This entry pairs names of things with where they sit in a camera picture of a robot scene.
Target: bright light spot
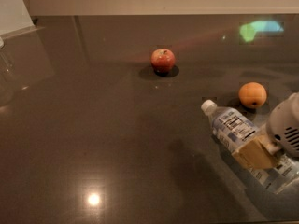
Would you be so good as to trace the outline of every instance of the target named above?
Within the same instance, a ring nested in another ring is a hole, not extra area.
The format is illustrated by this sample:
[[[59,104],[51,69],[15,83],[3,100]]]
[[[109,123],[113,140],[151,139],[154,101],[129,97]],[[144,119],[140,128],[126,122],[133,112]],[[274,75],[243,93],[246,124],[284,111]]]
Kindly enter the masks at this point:
[[[88,203],[92,206],[96,206],[100,203],[100,196],[98,194],[91,194],[89,197],[88,197]]]
[[[253,41],[260,32],[281,33],[283,28],[277,21],[254,21],[240,27],[240,34],[246,42]]]

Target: apple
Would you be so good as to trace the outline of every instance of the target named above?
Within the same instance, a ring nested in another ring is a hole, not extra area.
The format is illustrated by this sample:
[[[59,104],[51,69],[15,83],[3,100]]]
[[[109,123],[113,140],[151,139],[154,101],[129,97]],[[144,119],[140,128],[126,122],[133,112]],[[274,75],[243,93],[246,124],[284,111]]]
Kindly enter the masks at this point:
[[[251,109],[261,107],[267,99],[267,92],[264,86],[257,82],[250,82],[243,85],[238,95],[241,104]]]
[[[169,49],[156,49],[152,52],[150,61],[156,72],[167,73],[174,67],[176,58]]]

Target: dark tabletop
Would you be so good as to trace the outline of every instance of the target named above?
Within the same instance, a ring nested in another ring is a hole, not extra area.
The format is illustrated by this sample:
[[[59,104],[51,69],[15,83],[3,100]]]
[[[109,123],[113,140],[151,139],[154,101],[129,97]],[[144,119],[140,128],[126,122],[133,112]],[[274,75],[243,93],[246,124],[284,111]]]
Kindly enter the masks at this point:
[[[255,21],[281,30],[246,42]],[[164,77],[158,48],[177,58]],[[298,49],[292,14],[39,17],[0,49],[0,223],[299,220],[298,185],[263,189],[200,108],[211,98],[265,123],[299,91]],[[268,93],[255,112],[237,97],[250,81]]]

